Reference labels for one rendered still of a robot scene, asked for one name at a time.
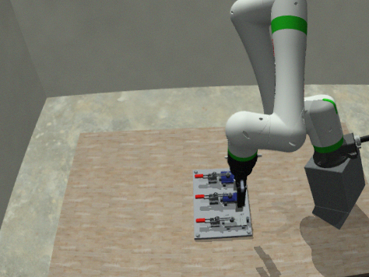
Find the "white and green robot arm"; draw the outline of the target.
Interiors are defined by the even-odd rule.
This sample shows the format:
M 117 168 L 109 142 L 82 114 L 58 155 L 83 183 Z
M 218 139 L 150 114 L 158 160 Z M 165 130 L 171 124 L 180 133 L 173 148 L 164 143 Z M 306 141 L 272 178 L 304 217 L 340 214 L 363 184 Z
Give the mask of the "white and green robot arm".
M 250 59 L 264 110 L 240 111 L 227 121 L 225 159 L 233 170 L 251 170 L 262 157 L 258 149 L 297 151 L 306 134 L 321 168 L 356 159 L 361 143 L 369 141 L 369 135 L 343 134 L 332 97 L 304 98 L 307 17 L 307 0 L 237 0 L 231 7 L 230 19 Z

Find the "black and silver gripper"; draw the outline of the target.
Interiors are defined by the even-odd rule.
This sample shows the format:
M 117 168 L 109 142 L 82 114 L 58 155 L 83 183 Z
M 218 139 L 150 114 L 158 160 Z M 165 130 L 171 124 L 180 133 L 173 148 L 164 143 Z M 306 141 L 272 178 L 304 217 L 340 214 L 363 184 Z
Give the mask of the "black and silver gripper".
M 234 175 L 234 191 L 238 191 L 235 212 L 243 212 L 246 195 L 246 180 L 247 176 L 252 172 L 252 169 L 246 172 L 239 172 L 230 168 L 230 172 Z

